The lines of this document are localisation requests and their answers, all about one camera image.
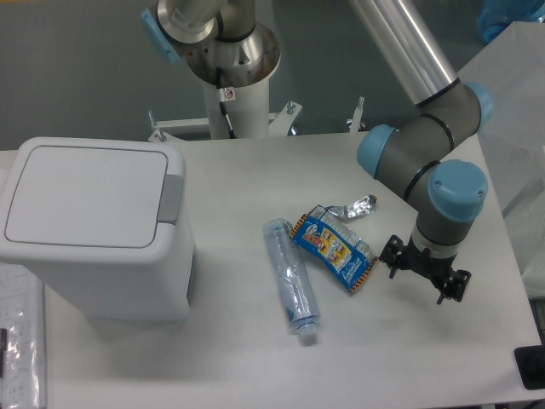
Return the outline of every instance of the bolt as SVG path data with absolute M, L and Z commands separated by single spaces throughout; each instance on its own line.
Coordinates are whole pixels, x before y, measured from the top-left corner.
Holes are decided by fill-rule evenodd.
M 152 130 L 155 130 L 157 128 L 157 122 L 155 122 L 155 118 L 153 117 L 153 112 L 148 111 L 147 116 L 150 118 L 150 125 L 152 126 Z
M 158 131 L 159 131 L 159 140 L 161 142 L 166 142 L 167 141 L 167 137 L 164 135 L 164 132 L 161 128 L 158 128 Z

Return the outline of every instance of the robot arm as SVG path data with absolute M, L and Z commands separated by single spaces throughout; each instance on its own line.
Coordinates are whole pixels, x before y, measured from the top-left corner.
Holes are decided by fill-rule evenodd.
M 408 245 L 392 236 L 380 259 L 391 278 L 413 270 L 439 290 L 438 303 L 460 302 L 471 274 L 451 264 L 488 185 L 477 166 L 440 160 L 488 121 L 491 98 L 460 82 L 411 1 L 351 3 L 420 113 L 401 130 L 375 127 L 358 149 L 359 164 L 418 211 Z
M 392 236 L 381 261 L 392 278 L 411 269 L 430 279 L 438 303 L 459 302 L 471 274 L 451 264 L 488 185 L 477 166 L 440 160 L 488 121 L 491 98 L 477 84 L 460 82 L 410 0 L 351 4 L 420 112 L 401 130 L 375 127 L 358 149 L 359 164 L 418 211 L 407 246 Z M 218 88 L 255 84 L 278 64 L 273 35 L 255 26 L 254 0 L 160 0 L 141 17 L 167 60 L 187 55 L 193 72 Z M 199 44 L 200 54 L 191 52 Z

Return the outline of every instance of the silver metal cylinder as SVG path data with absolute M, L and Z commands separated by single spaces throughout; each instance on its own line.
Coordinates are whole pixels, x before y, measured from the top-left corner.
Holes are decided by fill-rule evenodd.
M 458 245 L 438 245 L 437 243 L 426 239 L 418 229 L 417 225 L 415 225 L 412 229 L 412 234 L 410 237 L 412 238 L 412 242 L 415 244 L 415 247 L 421 253 L 424 252 L 424 250 L 429 249 L 431 258 L 451 258 L 458 254 Z
M 226 0 L 159 0 L 158 20 L 180 43 L 203 41 L 214 28 L 214 18 Z
M 223 30 L 218 39 L 238 41 L 255 27 L 255 0 L 229 0 L 221 9 Z
M 350 2 L 414 104 L 456 80 L 456 72 L 410 0 Z
M 197 77 L 218 88 L 247 87 L 273 72 L 280 61 L 280 46 L 271 30 L 257 23 L 244 40 L 226 43 L 212 39 L 186 56 Z

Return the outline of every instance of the cable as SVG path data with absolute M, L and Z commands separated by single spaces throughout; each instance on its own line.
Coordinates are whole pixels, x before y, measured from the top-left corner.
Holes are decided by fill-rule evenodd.
M 222 73 L 223 71 L 221 70 L 221 68 L 217 67 L 215 69 L 215 87 L 217 89 L 221 89 L 221 74 Z M 227 113 L 227 106 L 224 101 L 220 101 L 220 111 L 226 120 L 227 132 L 229 132 L 229 139 L 237 139 L 237 136 L 235 135 L 235 131 L 232 128 L 231 119 L 229 118 L 229 114 Z

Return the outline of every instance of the gray wall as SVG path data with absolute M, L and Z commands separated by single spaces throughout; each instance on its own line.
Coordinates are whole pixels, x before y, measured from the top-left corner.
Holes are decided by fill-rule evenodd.
M 343 131 L 359 95 L 371 124 L 401 125 L 414 108 L 347 0 L 256 0 L 282 44 L 271 110 L 304 106 L 303 133 Z M 155 54 L 139 13 L 149 0 L 0 4 L 0 149 L 37 135 L 145 140 L 157 120 L 201 118 L 204 99 L 185 63 Z M 455 69 L 483 44 L 480 2 L 416 1 Z

